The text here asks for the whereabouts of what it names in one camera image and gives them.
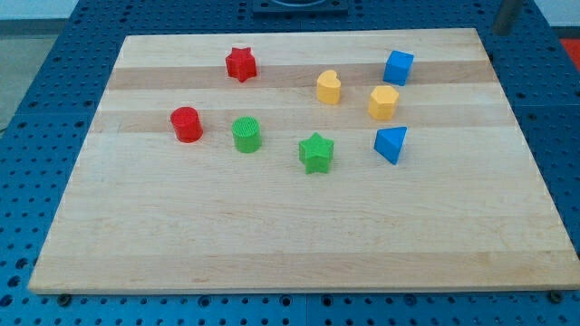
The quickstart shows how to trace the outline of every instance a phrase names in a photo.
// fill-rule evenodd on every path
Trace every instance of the toy block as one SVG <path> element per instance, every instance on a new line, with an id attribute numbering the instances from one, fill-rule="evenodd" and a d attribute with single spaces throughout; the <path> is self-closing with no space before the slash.
<path id="1" fill-rule="evenodd" d="M 300 141 L 298 148 L 298 157 L 306 167 L 306 174 L 328 173 L 333 160 L 334 141 L 315 132 L 309 139 Z"/>
<path id="2" fill-rule="evenodd" d="M 407 127 L 377 130 L 374 150 L 378 151 L 384 158 L 387 158 L 393 165 L 397 165 L 406 133 Z"/>
<path id="3" fill-rule="evenodd" d="M 407 78 L 411 73 L 411 66 L 413 64 L 414 56 L 408 53 L 399 51 L 391 52 L 389 59 L 384 67 L 384 75 L 382 80 L 400 86 L 407 83 Z"/>
<path id="4" fill-rule="evenodd" d="M 253 153 L 262 146 L 260 124 L 255 118 L 241 117 L 232 124 L 234 145 L 241 153 Z"/>
<path id="5" fill-rule="evenodd" d="M 397 109 L 399 92 L 392 86 L 377 86 L 369 100 L 369 114 L 376 120 L 390 120 Z"/>
<path id="6" fill-rule="evenodd" d="M 316 98 L 326 104 L 338 104 L 341 100 L 341 81 L 337 78 L 336 71 L 328 70 L 318 76 Z"/>
<path id="7" fill-rule="evenodd" d="M 257 76 L 256 58 L 252 48 L 232 48 L 232 53 L 226 57 L 227 75 L 245 82 L 248 78 Z"/>
<path id="8" fill-rule="evenodd" d="M 203 129 L 199 121 L 198 112 L 191 107 L 181 107 L 171 113 L 171 124 L 175 136 L 181 142 L 194 142 L 201 138 Z"/>

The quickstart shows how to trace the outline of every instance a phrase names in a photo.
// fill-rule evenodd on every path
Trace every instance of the blue perforated table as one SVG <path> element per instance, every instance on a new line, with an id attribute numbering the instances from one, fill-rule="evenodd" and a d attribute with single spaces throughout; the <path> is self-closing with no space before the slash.
<path id="1" fill-rule="evenodd" d="M 476 27 L 570 237 L 580 229 L 579 75 L 536 6 L 491 34 L 499 1 L 349 1 L 253 17 L 247 1 L 81 1 L 0 143 L 0 325 L 578 324 L 580 292 L 36 296 L 34 262 L 125 35 Z"/>

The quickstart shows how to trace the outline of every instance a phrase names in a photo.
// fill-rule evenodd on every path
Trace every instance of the yellow heart block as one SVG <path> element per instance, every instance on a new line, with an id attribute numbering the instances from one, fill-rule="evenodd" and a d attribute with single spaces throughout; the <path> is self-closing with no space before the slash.
<path id="1" fill-rule="evenodd" d="M 318 76 L 316 81 L 316 98 L 322 103 L 338 104 L 341 100 L 341 81 L 334 70 L 328 70 Z"/>
<path id="2" fill-rule="evenodd" d="M 398 101 L 399 92 L 392 86 L 377 86 L 369 99 L 369 114 L 377 120 L 390 120 Z"/>

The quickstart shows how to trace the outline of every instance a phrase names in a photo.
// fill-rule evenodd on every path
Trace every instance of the red cylinder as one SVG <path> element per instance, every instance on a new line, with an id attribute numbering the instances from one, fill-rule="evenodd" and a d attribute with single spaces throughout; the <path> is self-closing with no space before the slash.
<path id="1" fill-rule="evenodd" d="M 171 113 L 171 124 L 181 142 L 194 142 L 201 138 L 203 129 L 198 112 L 191 107 L 181 107 Z"/>

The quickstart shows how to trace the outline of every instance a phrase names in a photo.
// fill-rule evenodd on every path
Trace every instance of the green block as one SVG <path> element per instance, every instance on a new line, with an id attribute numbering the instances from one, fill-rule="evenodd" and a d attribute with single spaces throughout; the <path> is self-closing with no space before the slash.
<path id="1" fill-rule="evenodd" d="M 234 145 L 242 153 L 253 153 L 262 146 L 260 124 L 255 118 L 241 117 L 232 124 Z"/>
<path id="2" fill-rule="evenodd" d="M 315 132 L 309 139 L 300 141 L 298 147 L 298 158 L 306 166 L 306 174 L 328 173 L 333 160 L 334 141 Z"/>

